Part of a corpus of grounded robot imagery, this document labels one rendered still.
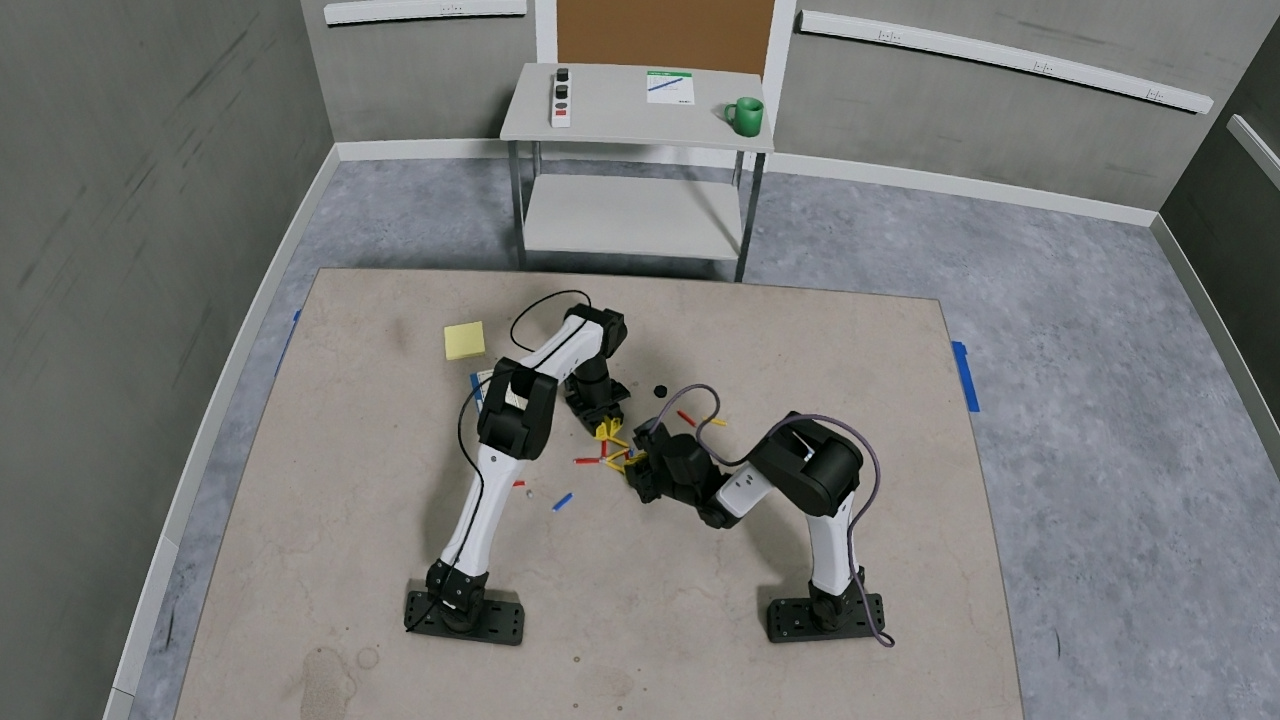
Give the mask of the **pale yellow flat square block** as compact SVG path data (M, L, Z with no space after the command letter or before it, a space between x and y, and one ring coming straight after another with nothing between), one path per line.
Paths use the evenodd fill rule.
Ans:
M445 327L447 360L485 355L483 322Z

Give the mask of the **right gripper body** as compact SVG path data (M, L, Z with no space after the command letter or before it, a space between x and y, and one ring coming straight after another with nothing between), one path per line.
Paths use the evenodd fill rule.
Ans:
M641 503L650 503L655 498L662 498L660 495L677 500L675 497L676 482L667 464L663 464L657 473L652 473L649 456L646 456L637 462L625 465L625 474L628 484L637 491L637 495L641 495Z

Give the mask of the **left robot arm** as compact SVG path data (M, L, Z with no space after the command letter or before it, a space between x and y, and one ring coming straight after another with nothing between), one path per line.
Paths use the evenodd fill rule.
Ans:
M477 419L477 442L481 445L476 468L483 489L475 471L454 533L442 557L428 570L428 592L410 591L404 611L407 629L433 605L460 553L435 606L412 630L506 643L521 641L524 606L484 600L490 574L486 571L489 551L509 489L527 460L536 460L547 446L558 386L564 380L566 391L580 395L576 377L581 380L600 379L608 369L605 359L612 357L628 334L625 314L608 307L603 311L591 307L579 328L586 314L585 304L570 307L561 331L538 351L517 363L504 356L497 363L492 375L538 366L498 377L489 383ZM513 395L529 400L525 410L506 402L508 387Z

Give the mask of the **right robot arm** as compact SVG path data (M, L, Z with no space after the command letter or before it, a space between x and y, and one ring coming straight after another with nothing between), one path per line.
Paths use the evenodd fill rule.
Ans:
M774 639L873 633L850 569L852 500L864 462L851 439L818 421L788 421L764 439L737 471L722 475L689 433L671 437L660 421L652 434L641 436L657 418L634 429L634 443L648 454L652 473L667 464L676 482L676 498L695 507L707 527L731 529L774 487L805 514L813 555L810 597L771 602ZM804 459L809 450L797 437L814 451L808 462Z

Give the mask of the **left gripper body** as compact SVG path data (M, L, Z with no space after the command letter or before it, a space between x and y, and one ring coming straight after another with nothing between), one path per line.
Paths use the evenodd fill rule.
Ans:
M605 423L604 416L607 414L611 420L621 418L620 427L623 424L625 413L621 411L617 402L631 397L631 395L625 386L611 379L608 369L598 380L581 380L577 378L577 382L581 396L573 393L566 397L564 401L575 416L580 415L582 418L584 425L593 437L596 437L596 428L602 423Z

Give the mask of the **white instruction sheet with blue edge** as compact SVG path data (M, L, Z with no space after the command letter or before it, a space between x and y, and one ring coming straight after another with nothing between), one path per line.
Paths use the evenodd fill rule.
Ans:
M477 387L481 386L484 380L488 380L489 377L492 377L493 372L494 372L494 369L470 374L474 391L477 389ZM486 383L486 386L483 386L483 388L477 391L477 395L474 396L475 401L476 401L477 415L479 416L480 416L480 413L481 413L484 398L486 396L486 389L489 387L489 383L490 383L490 380ZM506 402L509 402L509 404L512 404L512 405L515 405L517 407L522 407L525 410L524 398L518 397L517 395L513 395L511 392L509 387L507 389Z

